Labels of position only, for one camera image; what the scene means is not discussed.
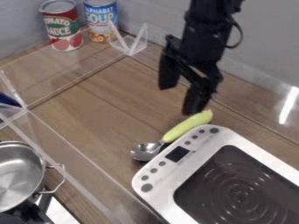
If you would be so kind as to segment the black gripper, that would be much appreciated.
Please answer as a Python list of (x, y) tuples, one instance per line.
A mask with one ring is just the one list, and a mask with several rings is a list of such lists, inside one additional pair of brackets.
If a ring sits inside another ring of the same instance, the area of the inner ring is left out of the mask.
[(205, 110), (223, 81), (223, 75), (215, 61), (193, 62), (187, 59), (181, 52), (179, 38), (167, 34), (165, 39), (158, 85), (162, 90), (166, 90), (177, 87), (181, 76), (187, 79), (191, 85), (185, 97), (182, 113), (190, 116)]

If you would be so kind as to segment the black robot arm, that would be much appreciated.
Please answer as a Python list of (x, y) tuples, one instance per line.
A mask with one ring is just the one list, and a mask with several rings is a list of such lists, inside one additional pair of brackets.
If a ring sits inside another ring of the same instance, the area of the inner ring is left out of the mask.
[(202, 112), (218, 92), (223, 75), (218, 67), (225, 49), (237, 48), (243, 30), (233, 15), (245, 0), (191, 0), (182, 38), (167, 34), (159, 61), (158, 85), (175, 88), (181, 77), (190, 82), (182, 113)]

